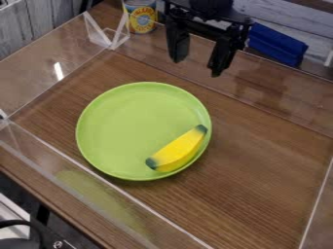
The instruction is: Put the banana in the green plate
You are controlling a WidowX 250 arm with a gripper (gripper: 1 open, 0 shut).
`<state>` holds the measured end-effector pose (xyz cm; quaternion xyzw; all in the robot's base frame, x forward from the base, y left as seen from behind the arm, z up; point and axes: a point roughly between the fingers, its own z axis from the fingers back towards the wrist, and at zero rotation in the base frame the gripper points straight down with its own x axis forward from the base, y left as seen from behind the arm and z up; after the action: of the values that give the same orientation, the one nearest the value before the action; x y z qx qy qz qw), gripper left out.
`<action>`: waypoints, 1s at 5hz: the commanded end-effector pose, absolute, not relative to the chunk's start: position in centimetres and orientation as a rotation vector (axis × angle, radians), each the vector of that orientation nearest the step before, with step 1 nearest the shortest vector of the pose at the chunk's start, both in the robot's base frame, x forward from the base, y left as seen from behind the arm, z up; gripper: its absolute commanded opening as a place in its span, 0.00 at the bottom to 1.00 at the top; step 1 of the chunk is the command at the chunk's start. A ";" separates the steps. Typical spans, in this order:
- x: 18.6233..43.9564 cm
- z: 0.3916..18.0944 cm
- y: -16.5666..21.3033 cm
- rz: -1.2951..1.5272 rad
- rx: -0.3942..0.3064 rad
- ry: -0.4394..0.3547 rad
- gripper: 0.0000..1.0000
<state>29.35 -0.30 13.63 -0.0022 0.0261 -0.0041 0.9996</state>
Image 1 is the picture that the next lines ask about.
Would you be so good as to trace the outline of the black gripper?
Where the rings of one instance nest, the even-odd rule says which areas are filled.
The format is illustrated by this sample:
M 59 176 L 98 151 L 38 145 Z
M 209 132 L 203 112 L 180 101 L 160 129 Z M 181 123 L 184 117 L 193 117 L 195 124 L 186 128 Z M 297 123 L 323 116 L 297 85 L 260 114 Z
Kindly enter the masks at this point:
M 188 30 L 212 40 L 227 35 L 236 36 L 243 42 L 247 41 L 255 21 L 236 10 L 235 0 L 164 1 L 168 15 L 168 52 L 174 63 L 181 62 L 189 55 L 191 35 Z M 237 43 L 227 36 L 217 38 L 208 64 L 213 77 L 219 77 L 229 68 L 237 52 Z

